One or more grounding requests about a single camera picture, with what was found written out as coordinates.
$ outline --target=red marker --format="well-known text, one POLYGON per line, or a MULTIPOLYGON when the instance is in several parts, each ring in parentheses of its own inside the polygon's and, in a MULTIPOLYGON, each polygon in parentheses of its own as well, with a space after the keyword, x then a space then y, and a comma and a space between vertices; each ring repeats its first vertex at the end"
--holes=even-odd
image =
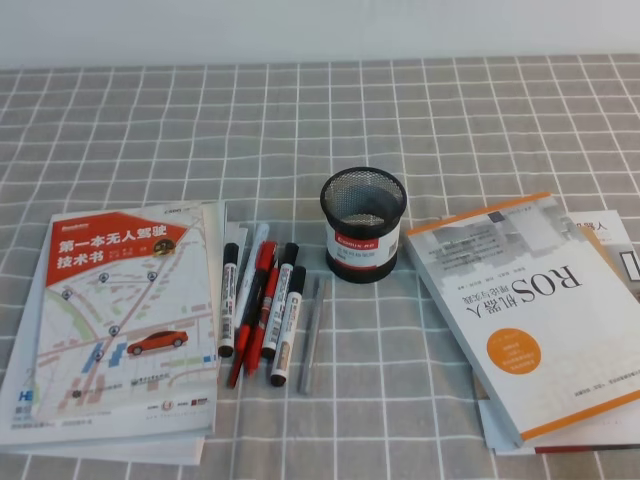
POLYGON ((262 351, 264 333, 267 330, 273 296, 276 294, 278 274, 278 261, 276 260, 276 264, 271 269, 269 280, 267 281, 267 288, 265 289, 264 300, 262 301, 262 308, 260 309, 260 319, 258 320, 256 328, 253 329, 251 338, 249 339, 247 353, 245 354, 244 364, 249 376, 258 369, 258 365, 260 364, 260 352, 262 351))
POLYGON ((242 316, 242 322, 236 337, 235 358, 231 374, 229 375, 229 386, 235 388, 240 375, 240 368, 244 362, 249 336, 251 331, 255 329, 258 319, 258 309, 262 304, 262 298, 265 293, 265 285, 269 276, 269 271, 273 265, 273 257, 276 254, 276 242, 264 242, 260 246, 260 253, 256 259, 256 273, 249 290, 247 307, 242 316))

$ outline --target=red car illustration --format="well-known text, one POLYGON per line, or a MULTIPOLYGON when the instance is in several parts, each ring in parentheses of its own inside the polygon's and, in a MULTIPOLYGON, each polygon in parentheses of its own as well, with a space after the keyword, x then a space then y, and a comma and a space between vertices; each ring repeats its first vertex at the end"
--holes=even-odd
POLYGON ((174 347, 179 347, 187 340, 189 340, 187 332, 173 332, 169 330, 164 332, 157 332, 153 335, 149 335, 144 340, 140 340, 139 342, 129 345, 127 347, 127 353, 140 355, 145 350, 169 347, 171 345, 173 345, 174 347))

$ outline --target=pen holder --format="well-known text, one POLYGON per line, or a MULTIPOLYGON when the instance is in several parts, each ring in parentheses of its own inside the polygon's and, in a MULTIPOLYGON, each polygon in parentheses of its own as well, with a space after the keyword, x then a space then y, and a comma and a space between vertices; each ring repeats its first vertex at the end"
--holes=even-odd
POLYGON ((390 173, 371 167, 338 172, 322 187, 327 218, 326 261, 338 277, 371 283, 396 264, 407 192, 390 173))

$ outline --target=white wall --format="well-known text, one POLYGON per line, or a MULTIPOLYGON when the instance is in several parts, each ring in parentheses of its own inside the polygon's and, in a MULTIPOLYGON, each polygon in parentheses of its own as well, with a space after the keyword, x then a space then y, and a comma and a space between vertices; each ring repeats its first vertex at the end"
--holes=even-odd
POLYGON ((0 0, 0 68, 640 52, 635 0, 0 0))

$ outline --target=book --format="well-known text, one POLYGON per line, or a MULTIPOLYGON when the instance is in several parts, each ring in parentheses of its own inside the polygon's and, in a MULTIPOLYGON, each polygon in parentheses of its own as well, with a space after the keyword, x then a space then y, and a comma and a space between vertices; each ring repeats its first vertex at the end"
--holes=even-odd
POLYGON ((84 417, 40 421, 32 415, 36 343, 50 238, 51 227, 45 237, 0 390, 0 450, 80 455, 105 460, 197 464, 202 439, 213 433, 215 382, 195 394, 176 392, 164 401, 104 409, 84 417), (166 451, 167 454, 159 457, 158 451, 166 451))
POLYGON ((550 194, 407 233, 517 445, 640 398, 640 306, 550 194))
MULTIPOLYGON (((610 266, 638 298, 638 284, 633 280, 637 255, 618 212, 569 212, 568 215, 583 232, 585 228, 593 232, 595 241, 602 245, 600 254, 605 260, 610 261, 610 266)), ((543 435, 527 442, 526 447, 519 448, 504 434, 502 422, 475 375, 474 389, 485 441, 487 447, 493 449, 496 455, 530 455, 640 446, 640 405, 631 403, 558 432, 543 435)))
POLYGON ((48 457, 82 458, 115 462, 157 463, 163 465, 200 465, 204 437, 159 439, 148 442, 109 442, 101 445, 76 445, 36 450, 21 454, 48 457))
POLYGON ((640 261, 618 212, 600 210, 568 215, 578 227, 587 227, 595 233, 624 284, 640 300, 640 261))
POLYGON ((52 218, 38 420, 170 402, 215 385, 225 220, 224 203, 198 202, 52 218))

